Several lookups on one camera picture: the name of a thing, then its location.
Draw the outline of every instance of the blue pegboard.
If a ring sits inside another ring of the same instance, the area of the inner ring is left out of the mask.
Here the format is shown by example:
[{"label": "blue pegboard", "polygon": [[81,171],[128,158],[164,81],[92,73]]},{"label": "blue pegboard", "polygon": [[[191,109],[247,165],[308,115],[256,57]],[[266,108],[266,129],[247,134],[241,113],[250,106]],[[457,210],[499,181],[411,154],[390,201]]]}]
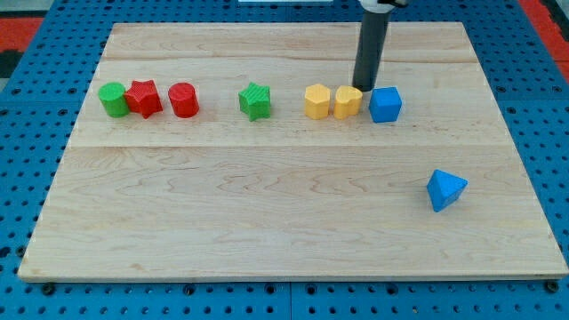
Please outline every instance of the blue pegboard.
[{"label": "blue pegboard", "polygon": [[[0,94],[0,319],[569,318],[569,282],[24,284],[15,273],[114,22],[358,21],[357,0],[56,0]],[[393,20],[462,21],[569,258],[569,88],[515,0],[417,0]]]}]

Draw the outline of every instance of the green block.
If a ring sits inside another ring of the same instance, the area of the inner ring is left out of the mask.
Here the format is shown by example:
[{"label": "green block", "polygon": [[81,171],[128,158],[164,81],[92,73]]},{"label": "green block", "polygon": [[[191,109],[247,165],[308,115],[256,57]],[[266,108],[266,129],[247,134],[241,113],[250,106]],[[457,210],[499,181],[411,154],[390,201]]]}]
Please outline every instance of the green block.
[{"label": "green block", "polygon": [[104,84],[99,89],[100,103],[103,104],[109,116],[121,117],[131,112],[124,99],[124,91],[124,86],[116,82]]},{"label": "green block", "polygon": [[249,83],[247,89],[239,93],[241,111],[249,116],[249,121],[270,117],[270,89]]}]

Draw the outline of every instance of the green cylinder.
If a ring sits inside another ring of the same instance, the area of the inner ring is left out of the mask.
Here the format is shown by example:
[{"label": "green cylinder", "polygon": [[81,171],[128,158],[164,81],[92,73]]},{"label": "green cylinder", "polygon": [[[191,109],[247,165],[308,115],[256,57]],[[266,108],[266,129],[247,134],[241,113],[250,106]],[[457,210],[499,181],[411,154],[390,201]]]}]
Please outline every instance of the green cylinder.
[{"label": "green cylinder", "polygon": [[105,84],[99,89],[100,103],[109,116],[121,117],[131,112],[124,99],[124,91],[124,86],[116,82]]}]

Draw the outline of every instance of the blue block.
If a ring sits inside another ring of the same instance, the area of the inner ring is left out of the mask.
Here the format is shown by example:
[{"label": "blue block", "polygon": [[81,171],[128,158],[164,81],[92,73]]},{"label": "blue block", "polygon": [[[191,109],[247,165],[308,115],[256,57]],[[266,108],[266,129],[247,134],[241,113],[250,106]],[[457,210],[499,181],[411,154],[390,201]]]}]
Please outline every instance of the blue block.
[{"label": "blue block", "polygon": [[397,121],[401,105],[396,87],[373,89],[369,106],[372,120],[376,124]]},{"label": "blue block", "polygon": [[436,169],[427,185],[433,210],[440,212],[458,200],[468,184],[469,182],[461,177]]}]

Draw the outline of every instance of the red block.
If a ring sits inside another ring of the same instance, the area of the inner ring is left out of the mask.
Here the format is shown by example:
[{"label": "red block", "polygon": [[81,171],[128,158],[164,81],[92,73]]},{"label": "red block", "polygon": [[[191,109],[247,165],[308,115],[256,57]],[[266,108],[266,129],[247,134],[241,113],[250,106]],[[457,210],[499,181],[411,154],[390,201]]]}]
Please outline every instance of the red block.
[{"label": "red block", "polygon": [[138,112],[145,119],[163,110],[153,80],[132,81],[131,88],[124,93],[124,99],[131,112]]},{"label": "red block", "polygon": [[174,114],[178,117],[191,117],[199,111],[197,103],[196,89],[187,83],[177,83],[170,87],[168,97],[174,109]]}]

